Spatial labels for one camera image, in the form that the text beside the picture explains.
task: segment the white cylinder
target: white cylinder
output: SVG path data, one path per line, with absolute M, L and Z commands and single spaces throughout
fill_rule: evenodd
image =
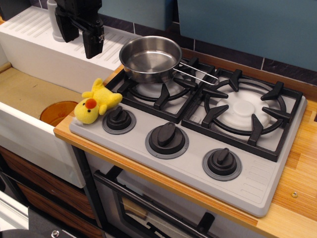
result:
M 56 17 L 55 17 L 55 8 L 57 7 L 57 3 L 55 0 L 48 0 L 48 10 L 49 10 L 49 16 L 51 20 L 51 24 L 53 27 L 53 38 L 56 41 L 64 42 L 64 39 L 60 33 L 58 24 L 56 22 Z

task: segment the backsplash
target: backsplash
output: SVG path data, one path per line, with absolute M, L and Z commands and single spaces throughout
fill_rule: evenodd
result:
M 30 0 L 30 3 L 31 5 L 47 9 L 47 0 Z M 174 1 L 173 23 L 165 31 L 157 30 L 154 28 L 146 27 L 140 24 L 120 20 L 105 15 L 101 15 L 101 17 L 105 26 L 124 30 L 141 36 L 158 35 L 168 37 L 177 42 L 182 48 L 194 50 L 203 54 L 233 61 L 271 73 L 276 73 L 317 86 L 317 72 L 315 71 L 278 62 L 274 59 L 266 59 L 252 54 L 181 36 L 178 20 L 177 1 Z

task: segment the screw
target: screw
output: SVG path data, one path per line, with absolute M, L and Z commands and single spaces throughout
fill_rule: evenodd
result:
M 298 197 L 297 192 L 293 192 L 291 195 L 292 195 L 292 197 L 294 197 L 294 198 L 297 198 L 297 197 Z
M 52 232 L 52 238 L 56 238 L 56 237 L 58 237 L 59 236 L 59 231 L 53 231 Z

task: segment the oven handle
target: oven handle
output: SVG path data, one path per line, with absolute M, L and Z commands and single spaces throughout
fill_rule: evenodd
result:
M 146 198 L 140 196 L 139 194 L 133 192 L 132 190 L 118 183 L 116 181 L 116 177 L 121 173 L 122 170 L 123 169 L 117 166 L 113 166 L 106 175 L 97 170 L 94 173 L 94 178 L 102 184 L 106 185 L 107 187 L 111 188 L 115 192 L 119 193 L 120 195 L 127 197 L 131 201 L 139 204 L 140 206 L 149 210 L 150 212 L 159 215 L 161 218 L 164 218 L 166 221 L 178 226 L 182 230 L 185 230 L 188 233 L 195 235 L 199 238 L 211 238 L 211 236 L 207 235 L 207 232 L 214 221 L 214 216 L 212 214 L 206 212 L 202 220 L 199 222 L 198 227 L 194 228 L 190 224 L 187 224 L 181 219 L 162 210 L 153 202 L 147 200 Z

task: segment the yellow plush toy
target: yellow plush toy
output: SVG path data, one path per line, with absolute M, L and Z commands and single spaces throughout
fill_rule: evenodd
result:
M 115 107 L 122 100 L 121 94 L 112 93 L 105 88 L 101 78 L 97 78 L 91 92 L 84 92 L 82 97 L 85 99 L 77 104 L 74 113 L 76 118 L 84 124 L 95 122 L 98 115 L 104 115 L 108 109 Z

